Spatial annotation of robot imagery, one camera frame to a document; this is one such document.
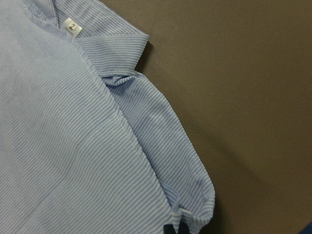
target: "striped collar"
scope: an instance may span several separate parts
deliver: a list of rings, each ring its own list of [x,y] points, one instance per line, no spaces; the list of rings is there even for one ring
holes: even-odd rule
[[[148,35],[98,0],[22,0],[31,14],[60,29],[67,18],[82,27],[76,38],[100,77],[129,76]]]

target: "blue and white striped shirt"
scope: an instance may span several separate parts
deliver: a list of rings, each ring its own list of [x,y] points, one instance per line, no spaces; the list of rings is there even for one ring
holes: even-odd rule
[[[73,38],[61,25],[73,19]],[[0,233],[191,234],[210,178],[134,70],[148,35],[97,0],[0,2]]]

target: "brown background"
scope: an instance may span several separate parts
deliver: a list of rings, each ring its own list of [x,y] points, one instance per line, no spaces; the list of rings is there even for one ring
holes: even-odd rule
[[[136,69],[211,176],[202,233],[298,233],[312,220],[312,1],[103,2],[150,35]]]

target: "sleeve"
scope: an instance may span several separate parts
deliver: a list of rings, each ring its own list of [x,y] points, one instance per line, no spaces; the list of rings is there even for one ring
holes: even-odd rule
[[[184,222],[197,234],[213,216],[215,190],[170,104],[141,73],[103,80],[160,181],[175,231]]]

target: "size tag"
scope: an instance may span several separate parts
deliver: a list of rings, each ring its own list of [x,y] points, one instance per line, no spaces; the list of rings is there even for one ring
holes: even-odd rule
[[[72,35],[73,38],[76,38],[82,30],[82,28],[71,18],[67,18],[67,20],[64,21],[61,29],[64,29],[67,32],[69,32],[69,34]]]

